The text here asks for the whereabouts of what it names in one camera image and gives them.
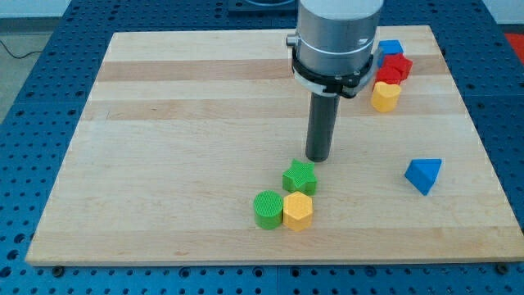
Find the wooden table surface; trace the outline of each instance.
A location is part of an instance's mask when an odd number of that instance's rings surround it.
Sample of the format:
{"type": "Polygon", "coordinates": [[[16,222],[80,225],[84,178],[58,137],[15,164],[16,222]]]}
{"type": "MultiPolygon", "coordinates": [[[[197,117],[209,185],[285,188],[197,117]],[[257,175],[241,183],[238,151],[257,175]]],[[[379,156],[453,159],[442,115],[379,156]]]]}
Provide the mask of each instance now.
{"type": "Polygon", "coordinates": [[[290,30],[117,33],[34,235],[35,266],[520,261],[524,238],[427,26],[381,27],[413,60],[398,107],[341,98],[311,228],[257,228],[305,160],[290,30]],[[441,158],[427,197],[404,177],[441,158]]]}

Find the green cylinder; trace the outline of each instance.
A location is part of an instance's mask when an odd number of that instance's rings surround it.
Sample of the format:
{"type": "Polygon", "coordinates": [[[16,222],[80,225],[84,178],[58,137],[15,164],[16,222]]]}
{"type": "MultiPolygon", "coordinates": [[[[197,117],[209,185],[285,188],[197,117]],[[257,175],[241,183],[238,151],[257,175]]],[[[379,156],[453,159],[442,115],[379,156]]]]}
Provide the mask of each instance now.
{"type": "Polygon", "coordinates": [[[284,201],[274,191],[263,191],[253,201],[255,223],[262,229],[275,229],[282,223],[284,201]]]}

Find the gray cylinder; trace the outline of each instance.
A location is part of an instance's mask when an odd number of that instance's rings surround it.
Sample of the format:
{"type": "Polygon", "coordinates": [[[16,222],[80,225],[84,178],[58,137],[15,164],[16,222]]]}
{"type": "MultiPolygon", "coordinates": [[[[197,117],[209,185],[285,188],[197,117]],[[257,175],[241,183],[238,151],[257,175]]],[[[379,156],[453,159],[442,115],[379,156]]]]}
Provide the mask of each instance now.
{"type": "Polygon", "coordinates": [[[349,75],[368,61],[384,0],[300,0],[287,44],[309,70],[349,75]]]}

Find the green block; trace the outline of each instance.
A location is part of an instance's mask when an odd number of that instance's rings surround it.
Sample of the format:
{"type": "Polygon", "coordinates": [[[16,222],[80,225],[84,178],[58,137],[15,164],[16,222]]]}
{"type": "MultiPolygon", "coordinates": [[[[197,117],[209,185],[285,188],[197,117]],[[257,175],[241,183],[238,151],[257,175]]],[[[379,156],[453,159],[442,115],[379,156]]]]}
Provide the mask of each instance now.
{"type": "Polygon", "coordinates": [[[282,187],[289,193],[296,191],[313,196],[317,191],[317,178],[313,172],[314,163],[303,163],[296,159],[282,175],[282,187]]]}
{"type": "Polygon", "coordinates": [[[284,201],[274,191],[263,191],[253,201],[255,223],[262,229],[275,229],[282,223],[284,201]]]}

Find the toy block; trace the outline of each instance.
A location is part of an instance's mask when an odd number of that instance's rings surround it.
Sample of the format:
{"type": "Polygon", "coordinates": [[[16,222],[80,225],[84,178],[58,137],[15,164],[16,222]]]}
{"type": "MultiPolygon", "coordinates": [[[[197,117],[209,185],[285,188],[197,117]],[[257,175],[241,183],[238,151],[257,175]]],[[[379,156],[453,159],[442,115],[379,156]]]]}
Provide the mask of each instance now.
{"type": "Polygon", "coordinates": [[[388,84],[397,84],[400,85],[402,80],[402,74],[395,68],[391,66],[383,66],[377,72],[375,77],[376,82],[386,82],[388,84]]]}
{"type": "Polygon", "coordinates": [[[393,111],[399,101],[402,88],[397,84],[377,82],[373,88],[371,105],[379,112],[393,111]]]}
{"type": "Polygon", "coordinates": [[[294,192],[284,198],[283,223],[299,232],[307,229],[313,222],[313,199],[301,192],[294,192]]]}
{"type": "Polygon", "coordinates": [[[382,58],[378,61],[378,66],[382,67],[384,57],[391,54],[404,53],[399,40],[382,40],[378,42],[378,47],[382,49],[382,58]]]}
{"type": "Polygon", "coordinates": [[[253,201],[255,223],[262,229],[275,229],[282,223],[282,197],[274,191],[263,191],[253,201]]]}
{"type": "Polygon", "coordinates": [[[303,163],[293,159],[291,168],[282,174],[282,187],[289,193],[298,191],[314,195],[317,190],[317,178],[313,169],[314,163],[303,163]]]}
{"type": "Polygon", "coordinates": [[[414,159],[409,163],[404,176],[426,196],[436,182],[441,164],[441,159],[414,159]]]}
{"type": "Polygon", "coordinates": [[[384,57],[383,66],[390,66],[400,72],[400,79],[405,80],[409,76],[413,62],[407,59],[404,54],[387,55],[384,57]]]}

